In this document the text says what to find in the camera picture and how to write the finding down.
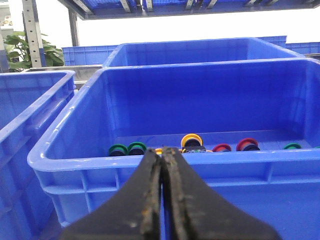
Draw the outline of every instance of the red ring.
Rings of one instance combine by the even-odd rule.
[[[218,144],[217,146],[215,146],[213,149],[212,149],[212,152],[221,152],[222,150],[224,149],[227,149],[231,152],[231,147],[229,144],[226,144],[226,143],[221,143],[221,144]]]
[[[258,142],[257,140],[255,140],[254,138],[245,138],[245,139],[242,139],[237,145],[236,145],[236,150],[237,151],[242,151],[242,148],[247,145],[247,144],[254,144],[256,146],[258,146]]]

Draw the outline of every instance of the green ring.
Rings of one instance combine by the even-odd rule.
[[[287,144],[283,149],[302,149],[301,145],[296,142]]]
[[[128,146],[128,151],[130,152],[130,150],[136,145],[141,147],[144,152],[147,150],[147,146],[144,143],[142,143],[140,141],[134,141],[134,142],[130,143],[130,145]]]
[[[123,149],[125,155],[128,155],[128,153],[129,153],[128,148],[127,148],[125,145],[123,145],[123,144],[115,144],[115,145],[112,145],[112,146],[109,148],[109,155],[110,155],[110,153],[111,153],[114,149],[116,149],[116,148],[121,148],[121,149]]]

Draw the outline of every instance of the colored plastic ring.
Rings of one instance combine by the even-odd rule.
[[[258,147],[258,142],[257,140],[255,140],[254,138],[244,138],[242,139],[237,145],[236,145],[236,150],[237,151],[242,151],[243,148],[246,146],[246,145],[250,145],[250,144],[253,144],[253,145],[256,145],[256,147]]]
[[[283,149],[302,149],[301,145],[296,142],[287,144]]]
[[[204,144],[202,138],[195,134],[195,133],[189,133],[187,135],[185,135],[182,139],[181,139],[181,147],[185,147],[186,146],[186,143],[187,141],[190,141],[190,140],[196,140],[200,143],[200,146],[202,146]]]
[[[141,150],[141,153],[139,155],[143,155],[147,150],[147,146],[140,141],[134,141],[130,143],[130,145],[128,146],[129,155],[137,155],[137,154],[132,154],[132,151],[138,150],[138,149]]]
[[[212,152],[231,152],[231,146],[226,143],[221,143],[215,146]]]
[[[118,150],[119,152],[123,152],[124,156],[128,155],[128,148],[125,145],[122,144],[114,144],[109,148],[109,156],[111,157],[115,157],[112,156],[112,152],[114,152],[115,150]]]
[[[156,148],[155,153],[158,155],[162,154],[162,148]]]

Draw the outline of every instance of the green plant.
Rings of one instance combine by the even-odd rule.
[[[12,35],[6,36],[4,43],[11,72],[21,72],[32,67],[29,44],[23,31],[14,31]],[[44,39],[42,39],[42,44],[47,67],[63,66],[65,64],[61,49]]]

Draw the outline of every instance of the white wall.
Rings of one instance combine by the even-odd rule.
[[[22,0],[9,0],[15,30],[23,29]],[[37,0],[41,32],[71,47],[68,11],[58,0]],[[78,21],[81,46],[134,42],[287,35],[287,43],[320,42],[316,9]]]

